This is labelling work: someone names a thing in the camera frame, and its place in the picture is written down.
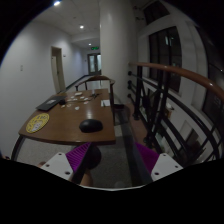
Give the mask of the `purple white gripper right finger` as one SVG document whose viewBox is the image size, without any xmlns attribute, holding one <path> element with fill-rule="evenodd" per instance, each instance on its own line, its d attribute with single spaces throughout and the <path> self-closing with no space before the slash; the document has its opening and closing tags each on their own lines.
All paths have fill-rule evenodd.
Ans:
<svg viewBox="0 0 224 224">
<path fill-rule="evenodd" d="M 182 169 L 167 153 L 158 154 L 152 149 L 135 143 L 135 157 L 143 182 L 154 182 Z"/>
</svg>

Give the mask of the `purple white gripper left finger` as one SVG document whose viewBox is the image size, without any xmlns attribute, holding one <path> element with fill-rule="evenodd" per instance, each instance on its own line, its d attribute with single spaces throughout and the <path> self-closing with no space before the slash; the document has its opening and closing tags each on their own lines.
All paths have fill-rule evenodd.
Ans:
<svg viewBox="0 0 224 224">
<path fill-rule="evenodd" d="M 87 168 L 90 143 L 80 145 L 68 153 L 59 152 L 42 169 L 68 181 L 81 181 Z"/>
</svg>

